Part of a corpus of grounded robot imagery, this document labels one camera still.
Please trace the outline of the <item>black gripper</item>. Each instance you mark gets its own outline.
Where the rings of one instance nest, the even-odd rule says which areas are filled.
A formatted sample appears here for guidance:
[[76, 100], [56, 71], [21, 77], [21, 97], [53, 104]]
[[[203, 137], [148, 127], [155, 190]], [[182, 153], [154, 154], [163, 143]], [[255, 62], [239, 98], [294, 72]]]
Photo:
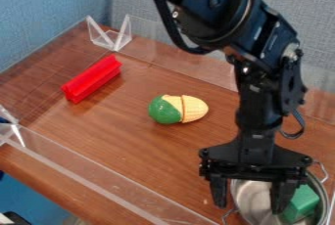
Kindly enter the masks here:
[[272, 138], [251, 139], [242, 134], [229, 143], [201, 149], [198, 156], [198, 175], [209, 179], [214, 205], [226, 207], [225, 178], [273, 182], [269, 189], [273, 214], [286, 208], [298, 183], [306, 181], [312, 164], [309, 156], [277, 146]]

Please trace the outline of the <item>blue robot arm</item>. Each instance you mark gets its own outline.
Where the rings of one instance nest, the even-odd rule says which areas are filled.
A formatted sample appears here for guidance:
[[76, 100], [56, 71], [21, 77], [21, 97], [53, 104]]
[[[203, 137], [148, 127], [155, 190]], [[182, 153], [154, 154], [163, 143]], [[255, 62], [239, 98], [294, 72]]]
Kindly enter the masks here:
[[[239, 107], [234, 140], [198, 151], [198, 174], [214, 204], [226, 206], [230, 179], [265, 181], [270, 208], [284, 211], [306, 182], [310, 157], [274, 144], [282, 118], [305, 103], [297, 33], [262, 0], [152, 0], [174, 44], [191, 54], [219, 50], [234, 66]], [[300, 133], [284, 134], [296, 139]]]

